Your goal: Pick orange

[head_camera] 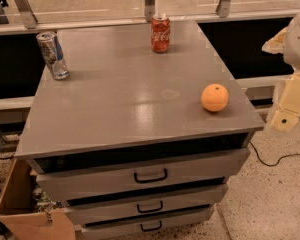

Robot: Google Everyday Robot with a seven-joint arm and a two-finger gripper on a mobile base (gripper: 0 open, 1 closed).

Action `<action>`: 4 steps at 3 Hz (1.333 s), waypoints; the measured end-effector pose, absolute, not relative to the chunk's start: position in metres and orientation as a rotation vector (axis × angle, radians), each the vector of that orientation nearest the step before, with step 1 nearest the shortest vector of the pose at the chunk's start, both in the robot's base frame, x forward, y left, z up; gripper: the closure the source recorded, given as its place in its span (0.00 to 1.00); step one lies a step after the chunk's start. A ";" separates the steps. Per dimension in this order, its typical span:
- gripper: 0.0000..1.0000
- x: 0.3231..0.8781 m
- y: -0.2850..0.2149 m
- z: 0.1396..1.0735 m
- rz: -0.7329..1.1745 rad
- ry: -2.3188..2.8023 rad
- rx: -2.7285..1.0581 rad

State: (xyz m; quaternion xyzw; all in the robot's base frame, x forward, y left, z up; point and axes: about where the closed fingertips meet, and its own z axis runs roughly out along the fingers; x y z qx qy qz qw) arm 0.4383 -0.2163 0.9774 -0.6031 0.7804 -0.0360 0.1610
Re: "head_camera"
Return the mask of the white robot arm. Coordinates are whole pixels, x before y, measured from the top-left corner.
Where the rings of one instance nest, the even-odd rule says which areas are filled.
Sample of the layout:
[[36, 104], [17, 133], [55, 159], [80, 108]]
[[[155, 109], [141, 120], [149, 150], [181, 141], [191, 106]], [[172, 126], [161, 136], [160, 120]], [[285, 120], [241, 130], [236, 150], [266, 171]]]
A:
[[284, 62], [293, 68], [293, 73], [276, 86], [274, 111], [267, 118], [271, 129], [287, 133], [300, 121], [300, 11], [264, 43], [262, 50], [282, 54]]

